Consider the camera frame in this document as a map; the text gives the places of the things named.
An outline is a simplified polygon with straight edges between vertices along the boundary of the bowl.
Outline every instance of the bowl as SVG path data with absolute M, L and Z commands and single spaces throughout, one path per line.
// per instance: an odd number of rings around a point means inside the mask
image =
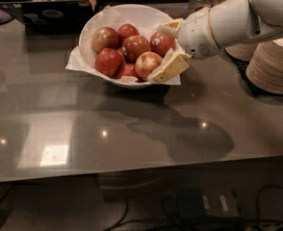
M 86 72 L 99 76 L 117 86 L 132 90 L 155 85 L 149 82 L 126 82 L 126 78 L 122 80 L 113 79 L 97 71 L 94 66 L 97 54 L 91 47 L 91 37 L 101 27 L 108 26 L 117 30 L 122 24 L 130 23 L 139 30 L 142 36 L 150 40 L 159 25 L 171 20 L 173 19 L 166 13 L 144 5 L 127 4 L 105 8 L 86 23 L 79 38 L 80 53 L 88 65 Z

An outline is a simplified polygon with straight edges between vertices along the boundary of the table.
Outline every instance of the table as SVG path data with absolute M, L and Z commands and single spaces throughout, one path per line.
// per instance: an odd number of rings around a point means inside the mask
M 251 95 L 224 54 L 126 90 L 65 70 L 78 37 L 0 26 L 0 182 L 283 155 L 283 97 Z

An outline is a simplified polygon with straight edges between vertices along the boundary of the apple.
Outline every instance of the apple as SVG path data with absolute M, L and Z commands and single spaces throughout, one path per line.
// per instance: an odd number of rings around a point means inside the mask
M 161 36 L 158 32 L 151 36 L 150 43 L 151 51 L 159 54 L 161 57 L 164 57 L 170 48 L 176 48 L 175 38 Z
M 104 48 L 118 49 L 120 46 L 119 34 L 111 27 L 99 28 L 92 35 L 91 46 L 96 54 L 99 54 Z
M 116 78 L 121 79 L 122 76 L 131 76 L 138 78 L 137 82 L 139 81 L 140 77 L 135 71 L 134 64 L 123 64 L 116 73 Z
M 125 62 L 125 58 L 124 58 L 124 55 L 123 55 L 123 52 L 122 52 L 122 48 L 118 48 L 118 49 L 116 50 L 116 52 L 119 53 L 119 55 L 120 55 L 120 57 L 121 57 L 121 59 L 122 59 L 122 65 L 121 65 L 121 66 L 125 65 L 126 62 Z
M 129 23 L 121 25 L 118 28 L 117 32 L 118 32 L 118 34 L 120 36 L 120 40 L 121 41 L 124 41 L 126 38 L 129 38 L 130 36 L 134 36 L 134 35 L 139 35 L 140 34 L 139 30 L 135 26 L 133 26 L 133 25 L 131 25 Z
M 104 48 L 96 57 L 94 65 L 96 70 L 111 78 L 122 65 L 122 59 L 116 50 Z
M 127 63 L 133 64 L 144 52 L 151 51 L 147 38 L 141 35 L 130 36 L 122 43 L 122 52 Z
M 142 53 L 135 62 L 136 73 L 144 80 L 147 78 L 152 71 L 161 65 L 162 57 L 154 52 Z

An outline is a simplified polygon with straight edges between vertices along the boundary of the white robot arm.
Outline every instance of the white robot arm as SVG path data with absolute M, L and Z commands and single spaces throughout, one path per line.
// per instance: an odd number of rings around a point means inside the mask
M 217 55 L 227 46 L 283 38 L 283 0 L 227 0 L 192 13 L 177 39 L 193 59 Z

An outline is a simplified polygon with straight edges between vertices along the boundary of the floor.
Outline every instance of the floor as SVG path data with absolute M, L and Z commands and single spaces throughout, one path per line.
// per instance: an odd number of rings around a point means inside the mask
M 263 186 L 270 187 L 258 200 L 260 220 L 283 221 L 283 158 L 14 182 L 0 205 L 0 230 L 109 231 L 126 213 L 122 222 L 134 221 L 113 230 L 191 231 L 175 229 L 168 219 L 179 220 L 177 196 L 183 190 L 233 190 L 242 217 L 256 219 L 256 194 Z M 165 209 L 163 199 L 167 199 Z M 198 230 L 213 228 L 199 226 Z

